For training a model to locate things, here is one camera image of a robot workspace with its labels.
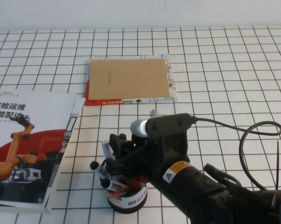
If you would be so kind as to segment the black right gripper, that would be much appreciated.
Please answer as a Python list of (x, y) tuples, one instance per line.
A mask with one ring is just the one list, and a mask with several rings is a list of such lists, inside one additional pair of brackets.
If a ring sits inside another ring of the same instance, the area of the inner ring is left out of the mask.
[(128, 154), (134, 142), (126, 135), (110, 134), (109, 145), (115, 159), (105, 160), (106, 171), (129, 179), (141, 178), (149, 182), (189, 182), (190, 160), (187, 156), (186, 131), (159, 134), (136, 140), (135, 154)]

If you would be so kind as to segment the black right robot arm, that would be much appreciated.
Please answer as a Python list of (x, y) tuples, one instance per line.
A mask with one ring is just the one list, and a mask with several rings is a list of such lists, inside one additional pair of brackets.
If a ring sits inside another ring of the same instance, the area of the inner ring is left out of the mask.
[(111, 134), (112, 175), (142, 177), (193, 224), (281, 224), (281, 190), (250, 191), (207, 165), (211, 179), (190, 164), (186, 132), (127, 140)]

